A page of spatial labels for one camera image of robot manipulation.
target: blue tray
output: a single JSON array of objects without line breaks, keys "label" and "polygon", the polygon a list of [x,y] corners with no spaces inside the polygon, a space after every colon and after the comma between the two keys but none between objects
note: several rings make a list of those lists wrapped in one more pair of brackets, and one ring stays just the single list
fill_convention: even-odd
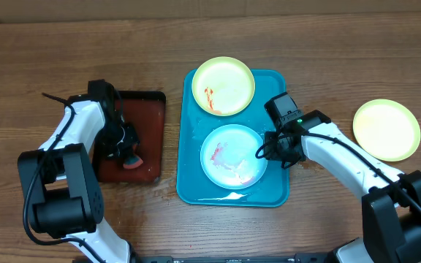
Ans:
[{"label": "blue tray", "polygon": [[201,109],[193,98],[191,83],[196,69],[184,80],[181,108],[180,141],[176,191],[189,204],[278,207],[289,197],[289,171],[279,161],[269,161],[262,178],[241,190],[229,190],[214,184],[204,173],[200,162],[201,145],[216,128],[226,124],[241,124],[253,129],[262,138],[264,132],[275,131],[264,103],[286,90],[285,80],[278,72],[252,69],[256,91],[249,106],[228,117],[211,115]]}]

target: yellow plate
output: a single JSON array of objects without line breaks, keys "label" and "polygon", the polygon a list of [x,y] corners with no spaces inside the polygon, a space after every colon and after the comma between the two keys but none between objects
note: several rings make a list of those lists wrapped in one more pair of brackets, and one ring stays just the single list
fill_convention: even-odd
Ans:
[{"label": "yellow plate", "polygon": [[355,113],[353,127],[360,146],[381,160],[404,160],[420,144],[420,126],[415,116],[389,99],[375,99],[362,105]]},{"label": "yellow plate", "polygon": [[193,97],[206,112],[217,116],[239,113],[254,95],[251,70],[235,58],[212,58],[193,77]]}]

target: stained plate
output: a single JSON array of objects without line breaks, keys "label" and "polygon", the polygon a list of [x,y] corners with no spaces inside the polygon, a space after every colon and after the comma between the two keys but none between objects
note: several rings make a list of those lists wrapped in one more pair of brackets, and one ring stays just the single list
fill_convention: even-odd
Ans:
[{"label": "stained plate", "polygon": [[375,99],[360,107],[353,128],[358,144],[384,161],[404,160],[420,144],[420,126],[415,116],[389,99]]},{"label": "stained plate", "polygon": [[246,108],[254,95],[251,70],[235,58],[218,57],[204,62],[193,76],[192,93],[206,112],[229,116]]},{"label": "stained plate", "polygon": [[268,160],[254,157],[262,144],[258,133],[246,126],[229,124],[217,128],[202,144],[202,169],[210,180],[223,188],[252,186],[268,165]]}]

